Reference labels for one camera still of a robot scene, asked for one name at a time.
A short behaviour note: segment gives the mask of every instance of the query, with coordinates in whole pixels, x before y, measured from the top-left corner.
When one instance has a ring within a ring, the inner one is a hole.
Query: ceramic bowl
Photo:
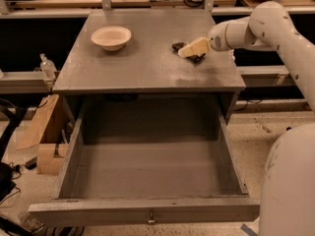
[[[92,34],[92,42],[107,51],[117,51],[130,40],[131,32],[123,27],[106,27]]]

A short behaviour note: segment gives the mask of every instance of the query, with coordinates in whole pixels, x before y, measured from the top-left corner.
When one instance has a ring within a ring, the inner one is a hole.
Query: drawer
[[[30,212],[54,226],[254,220],[217,97],[86,96],[56,200]]]

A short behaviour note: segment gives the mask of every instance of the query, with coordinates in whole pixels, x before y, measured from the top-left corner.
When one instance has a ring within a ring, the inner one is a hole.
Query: metal cabinet
[[[213,25],[204,10],[88,17],[54,87],[76,122],[56,200],[30,212],[63,226],[258,216],[226,129],[244,89],[232,57],[210,52],[195,64],[171,48]],[[128,28],[131,41],[118,52],[94,46],[91,35],[104,26]]]

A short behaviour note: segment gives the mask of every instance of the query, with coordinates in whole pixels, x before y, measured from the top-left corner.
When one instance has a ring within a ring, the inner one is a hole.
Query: white robot body
[[[265,168],[259,236],[315,235],[315,124],[287,131]]]
[[[210,30],[209,41],[215,51],[277,51],[315,111],[315,46],[296,30],[282,5],[265,2],[250,17],[220,23]],[[273,145],[266,164],[259,235],[315,235],[315,124],[294,128]]]

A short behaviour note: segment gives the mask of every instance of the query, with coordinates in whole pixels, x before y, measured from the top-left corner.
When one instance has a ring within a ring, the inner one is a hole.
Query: cardboard
[[[62,130],[66,129],[68,122],[62,97],[52,94],[41,101],[31,124],[17,145],[17,149],[38,146],[36,162],[38,174],[59,173],[68,150],[68,144],[60,144],[63,141]]]
[[[37,154],[37,173],[58,175],[63,165],[68,144],[40,144]]]
[[[31,124],[17,145],[17,149],[31,148],[39,144],[58,143],[61,130],[68,117],[63,109],[61,97],[52,94],[45,97],[36,110]]]

